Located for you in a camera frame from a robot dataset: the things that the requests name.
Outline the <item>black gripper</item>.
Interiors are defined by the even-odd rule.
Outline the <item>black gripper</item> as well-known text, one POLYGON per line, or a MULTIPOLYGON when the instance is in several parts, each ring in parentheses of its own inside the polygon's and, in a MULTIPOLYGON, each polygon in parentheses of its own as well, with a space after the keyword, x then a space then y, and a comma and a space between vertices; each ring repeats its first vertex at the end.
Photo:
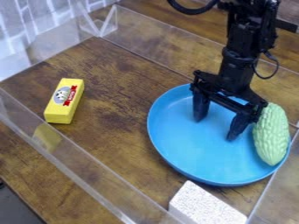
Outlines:
POLYGON ((233 118, 228 140, 234 141, 250 123, 257 122, 268 101, 250 87, 258 57, 242 57, 225 48, 220 73, 197 70, 192 84, 193 114, 200 122, 209 114, 212 102, 237 113, 233 118))

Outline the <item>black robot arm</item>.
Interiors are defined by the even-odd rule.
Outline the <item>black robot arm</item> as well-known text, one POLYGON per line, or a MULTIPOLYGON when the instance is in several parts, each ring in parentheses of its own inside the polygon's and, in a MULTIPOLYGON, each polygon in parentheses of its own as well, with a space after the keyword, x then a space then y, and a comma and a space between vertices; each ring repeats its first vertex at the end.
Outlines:
POLYGON ((258 76, 258 60, 269 55, 277 41, 277 0, 236 0, 214 2, 229 12, 229 42, 217 74, 194 72, 193 114, 204 120, 216 102, 237 113, 228 139, 236 140, 252 123, 260 120, 268 101, 250 88, 258 76))

